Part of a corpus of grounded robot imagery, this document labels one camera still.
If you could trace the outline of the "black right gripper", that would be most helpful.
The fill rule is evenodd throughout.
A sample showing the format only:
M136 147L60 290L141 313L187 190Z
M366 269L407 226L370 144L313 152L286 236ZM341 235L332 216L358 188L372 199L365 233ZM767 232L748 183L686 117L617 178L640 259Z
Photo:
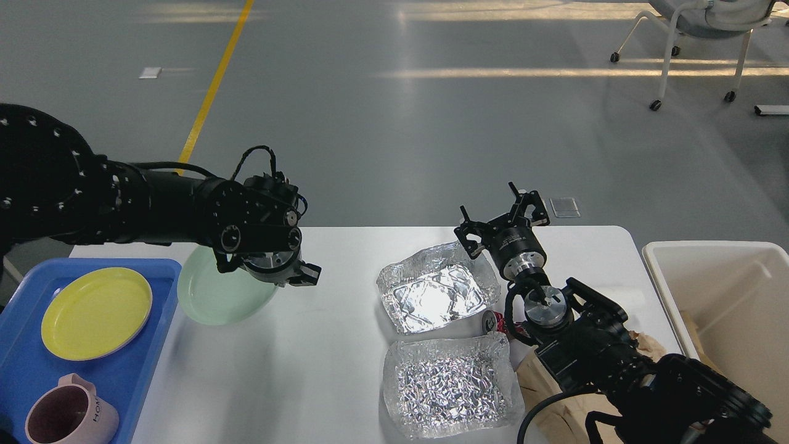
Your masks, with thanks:
M547 254L532 230L550 225L544 201L536 190L522 191L513 182L508 186L515 202L507 215L480 222L471 220L465 206L460 206L462 221L454 228L454 234L472 260L487 250L504 280L516 282L530 278L547 282L549 278L544 271Z

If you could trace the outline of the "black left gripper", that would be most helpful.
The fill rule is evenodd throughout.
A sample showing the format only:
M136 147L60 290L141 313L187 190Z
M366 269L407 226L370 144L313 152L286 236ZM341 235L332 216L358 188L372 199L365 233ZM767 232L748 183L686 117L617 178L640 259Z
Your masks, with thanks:
M233 273L240 267L253 278L279 287L316 286L321 276L319 265L301 261L301 248L294 251L264 252L241 258L215 250L215 264L221 274Z

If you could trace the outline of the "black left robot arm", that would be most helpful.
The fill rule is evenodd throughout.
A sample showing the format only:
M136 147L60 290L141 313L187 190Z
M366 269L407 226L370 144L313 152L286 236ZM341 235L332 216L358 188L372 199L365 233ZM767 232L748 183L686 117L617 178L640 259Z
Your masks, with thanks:
M1 107L2 254L51 238L68 245L204 245L220 273L244 269L283 287L314 286L301 257L307 200L278 169L243 182L178 162L125 163L95 154L73 127L17 104Z

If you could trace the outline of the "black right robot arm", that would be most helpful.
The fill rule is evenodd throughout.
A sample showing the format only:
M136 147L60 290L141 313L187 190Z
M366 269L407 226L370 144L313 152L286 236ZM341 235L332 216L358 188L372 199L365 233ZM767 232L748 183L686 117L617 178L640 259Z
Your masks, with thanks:
M599 424L614 428L624 443L771 443L772 413L700 360L669 353L659 360L640 354L626 330L619 304L576 278L555 287L544 272L547 255L533 228L549 214L538 191L509 188L511 209L472 220L464 206L454 233L472 259L488 251L507 281L502 322L513 339L534 348L560 393L532 407L518 428L525 442L533 419L558 401L600 394L615 415L589 411L584 430L603 441Z

